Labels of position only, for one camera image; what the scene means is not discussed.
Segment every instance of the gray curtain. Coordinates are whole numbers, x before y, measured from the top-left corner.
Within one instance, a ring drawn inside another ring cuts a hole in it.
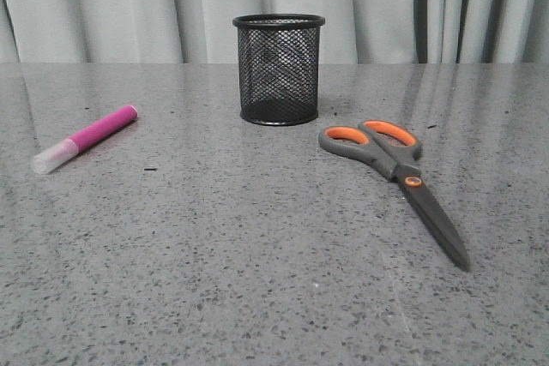
[[[234,63],[232,18],[326,17],[322,63],[549,62],[549,0],[2,0],[0,62]]]

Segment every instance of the orange pivot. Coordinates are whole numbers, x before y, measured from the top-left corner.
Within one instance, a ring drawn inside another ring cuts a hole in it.
[[[418,188],[423,184],[423,180],[417,176],[408,176],[404,179],[404,183],[411,188]]]

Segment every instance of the black mesh pen holder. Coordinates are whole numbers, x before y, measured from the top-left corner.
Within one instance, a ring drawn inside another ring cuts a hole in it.
[[[289,126],[317,118],[317,15],[248,15],[238,28],[240,116],[252,123]]]

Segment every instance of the gray speckled countertop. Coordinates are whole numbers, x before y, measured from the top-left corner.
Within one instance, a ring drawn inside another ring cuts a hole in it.
[[[549,364],[549,66],[327,65],[320,117],[238,116],[236,65],[0,65],[0,365]],[[50,175],[31,157],[132,104]],[[472,260],[324,152],[424,144]]]

